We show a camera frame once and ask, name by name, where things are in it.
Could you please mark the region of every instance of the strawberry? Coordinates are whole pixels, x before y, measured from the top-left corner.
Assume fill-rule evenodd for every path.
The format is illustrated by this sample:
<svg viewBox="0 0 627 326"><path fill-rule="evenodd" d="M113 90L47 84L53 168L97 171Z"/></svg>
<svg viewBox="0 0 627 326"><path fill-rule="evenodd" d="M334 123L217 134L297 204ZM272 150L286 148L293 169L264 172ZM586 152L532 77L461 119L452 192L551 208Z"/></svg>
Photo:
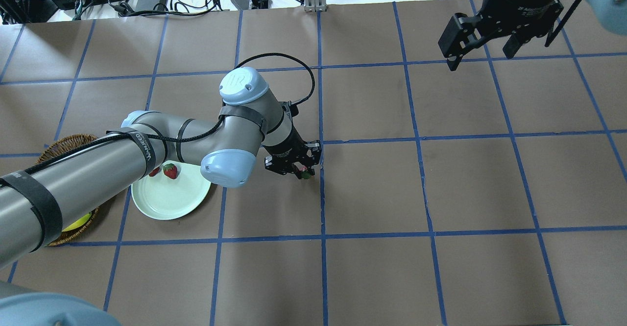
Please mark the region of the strawberry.
<svg viewBox="0 0 627 326"><path fill-rule="evenodd" d="M148 176L156 176L160 171L161 171L161 167L157 167L157 168L155 168L155 170L150 172L150 174L148 174Z"/></svg>
<svg viewBox="0 0 627 326"><path fill-rule="evenodd" d="M170 179L176 179L179 176L179 168L172 163L163 166L163 174Z"/></svg>

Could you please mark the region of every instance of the brown basket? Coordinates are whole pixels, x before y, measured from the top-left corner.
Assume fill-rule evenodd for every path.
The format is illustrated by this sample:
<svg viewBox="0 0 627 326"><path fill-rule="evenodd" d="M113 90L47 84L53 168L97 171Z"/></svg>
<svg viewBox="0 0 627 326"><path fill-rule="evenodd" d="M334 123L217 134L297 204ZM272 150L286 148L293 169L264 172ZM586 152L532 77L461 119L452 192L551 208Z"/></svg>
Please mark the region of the brown basket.
<svg viewBox="0 0 627 326"><path fill-rule="evenodd" d="M65 152L72 151L74 150L74 148L78 148L78 147L81 147L82 145L86 145L87 143L90 143L96 139L97 139L96 136L87 135L87 134L77 134L77 135L72 135L72 136L62 138L61 140L58 140L54 142L52 145L50 145L50 147L48 147L41 154L40 158L37 160L37 163L41 163L43 161L52 159L56 156L60 156L61 154L64 154ZM51 241L48 244L48 246L62 245L62 244L67 243L68 241L71 241L77 236L80 236L81 234L83 234L83 232L85 232L85 230L87 230L87 228L89 228L89 226L92 225L92 222L94 221L94 218L96 218L97 215L98 215L98 207L92 210L92 216L89 217L89 219L85 222L85 224L83 224L82 226L76 229L68 230L67 232L61 232L61 235L58 238L54 239L54 241Z"/></svg>

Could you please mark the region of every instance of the plate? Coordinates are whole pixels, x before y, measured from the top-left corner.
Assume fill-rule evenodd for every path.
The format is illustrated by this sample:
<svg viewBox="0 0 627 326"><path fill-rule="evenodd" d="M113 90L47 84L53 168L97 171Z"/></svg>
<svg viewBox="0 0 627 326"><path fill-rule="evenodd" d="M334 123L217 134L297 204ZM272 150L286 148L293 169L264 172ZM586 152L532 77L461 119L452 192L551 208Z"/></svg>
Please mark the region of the plate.
<svg viewBox="0 0 627 326"><path fill-rule="evenodd" d="M179 168L176 179L163 174L163 165L168 163ZM175 161L166 161L163 165L156 176L144 176L130 186L133 202L139 211L160 221L177 219L192 212L211 187L197 165Z"/></svg>

